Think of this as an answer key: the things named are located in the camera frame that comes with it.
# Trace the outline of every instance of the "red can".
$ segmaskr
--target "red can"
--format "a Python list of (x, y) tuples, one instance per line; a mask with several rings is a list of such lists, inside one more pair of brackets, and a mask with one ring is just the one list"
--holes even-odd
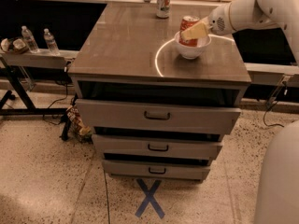
[[(198, 21), (199, 18), (196, 16), (184, 16), (180, 24), (180, 31), (182, 32), (186, 30), (187, 28), (196, 24)], [(181, 38), (181, 36), (179, 37), (179, 43), (189, 47), (196, 47), (197, 41), (198, 39), (184, 40)]]

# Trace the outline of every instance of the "drawer handle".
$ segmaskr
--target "drawer handle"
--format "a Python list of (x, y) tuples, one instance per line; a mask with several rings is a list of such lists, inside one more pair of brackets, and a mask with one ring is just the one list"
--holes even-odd
[(154, 114), (151, 114), (148, 111), (144, 111), (143, 115), (146, 119), (157, 119), (157, 120), (169, 120), (170, 119), (170, 113), (169, 112), (165, 115), (154, 115)]
[(164, 168), (163, 171), (159, 172), (159, 171), (151, 171), (151, 168), (149, 168), (149, 173), (152, 175), (164, 175), (166, 173), (166, 169)]
[(152, 147), (150, 147), (150, 144), (148, 144), (148, 149), (150, 150), (150, 151), (156, 151), (156, 152), (167, 152), (168, 151), (168, 149), (169, 149), (169, 145), (167, 145), (166, 146), (166, 148), (152, 148)]

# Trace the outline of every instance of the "gray drawer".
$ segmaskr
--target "gray drawer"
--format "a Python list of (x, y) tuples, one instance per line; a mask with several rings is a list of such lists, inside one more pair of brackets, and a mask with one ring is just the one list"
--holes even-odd
[(239, 108), (76, 101), (86, 125), (154, 131), (229, 134)]
[(106, 160), (103, 160), (102, 163), (105, 172), (110, 175), (193, 179), (203, 181), (210, 171), (209, 167), (190, 165), (164, 165), (163, 163)]
[(168, 157), (197, 160), (216, 160), (222, 142), (201, 142), (93, 135), (98, 154), (104, 153)]

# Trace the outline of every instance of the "cabinet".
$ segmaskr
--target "cabinet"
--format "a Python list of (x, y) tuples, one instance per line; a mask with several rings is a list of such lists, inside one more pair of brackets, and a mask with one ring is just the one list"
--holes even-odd
[(250, 78), (235, 43), (213, 36), (201, 57), (182, 58), (172, 37), (200, 11), (175, 8), (159, 20), (151, 4), (108, 4), (69, 70), (111, 175), (204, 181), (241, 112)]

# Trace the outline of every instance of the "plastic bottle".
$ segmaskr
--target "plastic bottle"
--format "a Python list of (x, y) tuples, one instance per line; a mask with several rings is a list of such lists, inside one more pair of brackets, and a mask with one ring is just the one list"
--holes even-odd
[(25, 41), (26, 45), (28, 46), (29, 50), (32, 53), (38, 53), (39, 48), (36, 43), (36, 40), (35, 40), (34, 36), (32, 35), (32, 32), (26, 26), (23, 26), (21, 28), (21, 35), (24, 38), (24, 41)]
[(49, 31), (48, 28), (45, 28), (44, 32), (45, 32), (44, 33), (44, 38), (45, 38), (45, 41), (47, 43), (47, 46), (48, 46), (50, 52), (55, 56), (60, 55), (60, 52), (59, 52), (58, 46), (56, 44), (54, 35)]

